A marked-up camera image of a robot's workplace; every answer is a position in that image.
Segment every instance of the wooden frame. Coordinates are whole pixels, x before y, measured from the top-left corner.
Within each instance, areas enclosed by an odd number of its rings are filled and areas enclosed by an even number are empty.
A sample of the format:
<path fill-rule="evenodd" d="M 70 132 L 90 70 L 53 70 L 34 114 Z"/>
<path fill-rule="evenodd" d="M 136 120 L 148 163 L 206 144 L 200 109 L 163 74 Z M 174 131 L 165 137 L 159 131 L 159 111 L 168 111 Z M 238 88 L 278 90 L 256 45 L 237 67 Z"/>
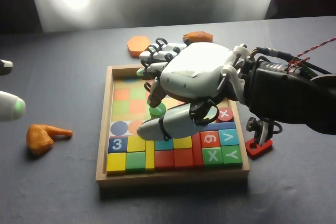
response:
<path fill-rule="evenodd" d="M 167 172 L 153 172 L 143 174 L 123 174 L 107 176 L 106 161 L 109 141 L 109 128 L 112 114 L 112 98 L 114 79 L 124 77 L 136 77 L 137 70 L 142 65 L 113 66 L 107 68 L 106 84 L 104 92 L 104 103 L 101 118 L 101 129 L 98 147 L 98 160 L 96 169 L 96 181 L 100 187 L 115 186 L 133 186 L 148 185 L 159 183 L 182 183 L 182 182 L 200 182 L 206 180 L 228 180 L 247 178 L 249 164 L 245 149 L 242 127 L 238 116 L 236 102 L 229 101 L 229 107 L 232 109 L 237 133 L 239 138 L 240 152 L 243 160 L 242 167 L 228 169 L 191 169 L 174 170 Z"/>

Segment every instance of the blue circle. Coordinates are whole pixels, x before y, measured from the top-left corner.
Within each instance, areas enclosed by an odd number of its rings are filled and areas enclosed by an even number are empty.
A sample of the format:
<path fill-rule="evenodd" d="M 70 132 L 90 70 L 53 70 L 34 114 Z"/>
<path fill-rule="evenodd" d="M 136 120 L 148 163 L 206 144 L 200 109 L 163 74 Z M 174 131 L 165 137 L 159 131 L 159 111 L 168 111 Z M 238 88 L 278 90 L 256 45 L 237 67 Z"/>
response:
<path fill-rule="evenodd" d="M 137 82 L 139 79 L 138 78 L 127 78 L 127 79 L 122 79 L 123 82 L 125 83 L 135 83 Z"/>
<path fill-rule="evenodd" d="M 122 136 L 128 130 L 128 125 L 123 121 L 118 121 L 112 124 L 111 133 L 115 136 Z"/>

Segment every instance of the orange circle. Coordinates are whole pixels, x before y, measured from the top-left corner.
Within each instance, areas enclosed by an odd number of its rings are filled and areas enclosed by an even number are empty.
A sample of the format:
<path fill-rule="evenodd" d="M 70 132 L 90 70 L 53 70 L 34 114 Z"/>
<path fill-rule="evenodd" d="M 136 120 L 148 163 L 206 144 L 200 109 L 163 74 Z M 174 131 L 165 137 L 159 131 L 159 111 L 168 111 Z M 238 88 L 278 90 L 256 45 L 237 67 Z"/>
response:
<path fill-rule="evenodd" d="M 132 135 L 136 135 L 137 134 L 137 129 L 139 128 L 139 126 L 142 124 L 142 121 L 133 121 L 128 125 L 128 131 L 132 134 Z"/>

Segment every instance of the number 3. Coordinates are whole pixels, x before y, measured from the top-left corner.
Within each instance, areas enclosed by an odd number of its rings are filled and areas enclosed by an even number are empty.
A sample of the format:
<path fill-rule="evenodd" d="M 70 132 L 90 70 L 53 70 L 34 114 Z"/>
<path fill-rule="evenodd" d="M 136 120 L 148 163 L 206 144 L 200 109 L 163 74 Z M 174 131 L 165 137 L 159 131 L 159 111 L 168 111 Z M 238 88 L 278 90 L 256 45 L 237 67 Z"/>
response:
<path fill-rule="evenodd" d="M 115 139 L 113 142 L 116 144 L 116 146 L 112 146 L 114 150 L 119 150 L 121 148 L 121 139 Z"/>
<path fill-rule="evenodd" d="M 205 138 L 204 138 L 204 141 L 206 143 L 211 143 L 212 140 L 215 142 L 217 139 L 214 135 L 206 135 Z"/>

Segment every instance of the orange toy food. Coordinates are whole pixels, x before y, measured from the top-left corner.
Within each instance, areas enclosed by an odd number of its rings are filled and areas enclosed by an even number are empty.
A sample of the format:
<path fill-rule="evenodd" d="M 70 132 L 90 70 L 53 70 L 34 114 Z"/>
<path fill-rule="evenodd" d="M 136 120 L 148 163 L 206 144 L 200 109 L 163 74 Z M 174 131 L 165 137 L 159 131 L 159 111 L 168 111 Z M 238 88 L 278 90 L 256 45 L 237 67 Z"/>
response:
<path fill-rule="evenodd" d="M 52 147 L 54 141 L 50 137 L 56 135 L 72 136 L 72 131 L 50 125 L 33 124 L 27 132 L 27 145 L 32 153 L 41 155 Z"/>
<path fill-rule="evenodd" d="M 146 36 L 134 36 L 127 42 L 128 50 L 132 57 L 138 58 L 151 44 Z"/>
<path fill-rule="evenodd" d="M 190 42 L 212 42 L 214 36 L 204 31 L 193 31 L 183 35 L 183 39 L 189 39 Z"/>

